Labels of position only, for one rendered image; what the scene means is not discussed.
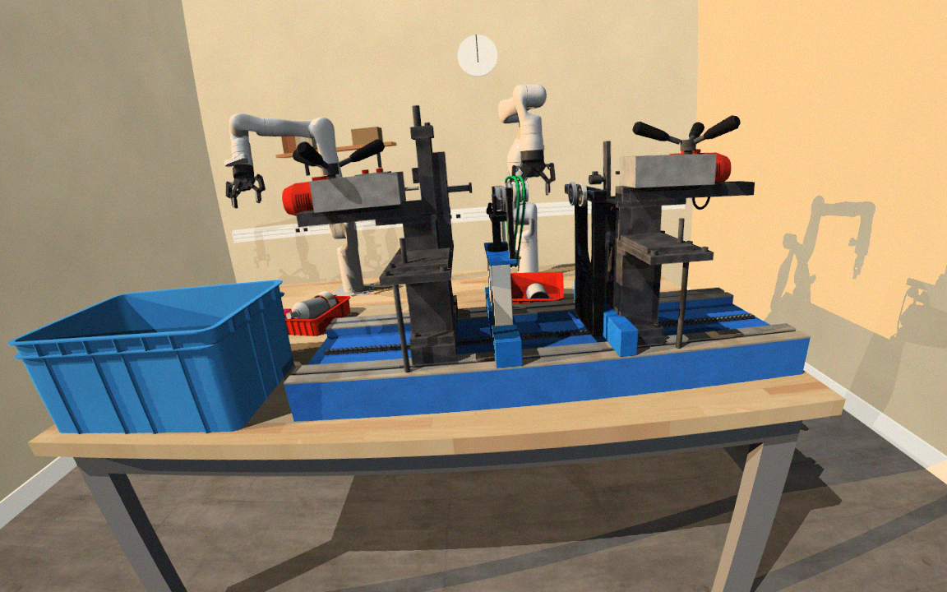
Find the blue plastic crate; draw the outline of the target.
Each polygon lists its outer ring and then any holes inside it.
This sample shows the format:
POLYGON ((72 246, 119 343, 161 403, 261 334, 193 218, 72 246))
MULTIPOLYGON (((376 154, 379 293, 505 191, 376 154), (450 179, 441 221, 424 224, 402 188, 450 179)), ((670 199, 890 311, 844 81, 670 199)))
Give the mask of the blue plastic crate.
POLYGON ((8 345, 59 433, 233 432, 294 365, 282 282, 120 294, 8 345))

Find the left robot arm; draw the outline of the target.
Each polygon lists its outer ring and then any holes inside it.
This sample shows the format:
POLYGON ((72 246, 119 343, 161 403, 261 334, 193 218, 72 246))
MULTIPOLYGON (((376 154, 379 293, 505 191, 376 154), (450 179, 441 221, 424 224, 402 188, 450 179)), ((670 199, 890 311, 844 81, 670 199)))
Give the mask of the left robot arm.
MULTIPOLYGON (((542 118, 529 110, 536 109, 534 106, 540 108, 546 99, 547 91, 541 84, 520 84, 514 89, 514 98, 502 100, 497 106, 501 123, 519 123, 514 145, 507 156, 510 176, 511 166, 521 165, 521 151, 544 150, 542 118)), ((529 225, 529 229, 522 233, 518 273, 538 272, 538 210, 534 203, 525 203, 524 225, 529 225)))

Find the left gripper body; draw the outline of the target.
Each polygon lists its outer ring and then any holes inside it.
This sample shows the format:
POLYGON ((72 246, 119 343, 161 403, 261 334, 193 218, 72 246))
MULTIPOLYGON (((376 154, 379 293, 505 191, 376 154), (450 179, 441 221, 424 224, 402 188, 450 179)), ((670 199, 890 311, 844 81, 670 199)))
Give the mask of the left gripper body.
POLYGON ((536 166, 540 166, 540 169, 544 171, 546 165, 544 164, 544 153, 543 150, 523 150, 521 151, 521 171, 525 172, 526 169, 531 166, 531 171, 527 177, 540 177, 540 173, 536 171, 536 166), (542 160, 543 159, 543 160, 542 160), (537 161, 540 160, 540 161, 537 161))

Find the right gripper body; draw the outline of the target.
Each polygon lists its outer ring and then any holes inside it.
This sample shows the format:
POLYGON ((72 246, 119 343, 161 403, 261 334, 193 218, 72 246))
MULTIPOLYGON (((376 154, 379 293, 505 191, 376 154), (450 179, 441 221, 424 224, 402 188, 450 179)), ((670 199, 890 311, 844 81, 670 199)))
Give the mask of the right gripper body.
POLYGON ((247 185, 243 180, 246 178, 251 184, 255 183, 256 180, 253 180, 253 166, 250 164, 237 164, 233 166, 233 185, 241 181, 238 190, 245 192, 252 190, 251 185, 247 185))

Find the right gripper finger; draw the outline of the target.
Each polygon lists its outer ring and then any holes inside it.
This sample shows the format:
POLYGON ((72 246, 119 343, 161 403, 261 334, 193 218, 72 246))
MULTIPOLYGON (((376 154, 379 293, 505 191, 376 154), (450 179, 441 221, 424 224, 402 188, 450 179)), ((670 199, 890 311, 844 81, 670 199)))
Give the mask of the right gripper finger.
POLYGON ((246 178, 243 180, 247 185, 251 185, 252 190, 255 190, 256 202, 261 203, 261 192, 266 190, 266 184, 264 183, 263 177, 257 173, 253 180, 257 180, 259 188, 256 185, 251 184, 246 178))
POLYGON ((237 209, 238 207, 238 200, 236 198, 239 196, 241 192, 238 190, 240 184, 241 184, 241 181, 239 180, 236 183, 236 185, 234 185, 234 187, 233 187, 233 183, 226 183, 226 197, 232 198, 232 206, 234 207, 234 209, 237 209), (234 194, 235 192, 236 194, 234 194))

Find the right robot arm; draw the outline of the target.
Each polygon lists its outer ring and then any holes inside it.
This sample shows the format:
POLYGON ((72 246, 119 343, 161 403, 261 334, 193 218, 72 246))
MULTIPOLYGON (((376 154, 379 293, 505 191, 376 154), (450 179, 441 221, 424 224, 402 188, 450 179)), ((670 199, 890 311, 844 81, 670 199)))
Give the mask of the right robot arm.
MULTIPOLYGON (((249 113, 234 113, 229 119, 232 139, 232 159, 225 166, 250 164, 253 166, 251 142, 248 131, 261 137, 307 137, 316 140, 318 151, 327 164, 338 164, 335 128, 328 118, 307 121, 292 121, 279 118, 258 118, 249 113), (313 121, 313 123, 312 123, 313 121)), ((364 290, 363 275, 358 259, 358 234, 356 222, 352 224, 330 224, 332 238, 346 238, 345 246, 339 247, 338 258, 345 293, 364 290)))

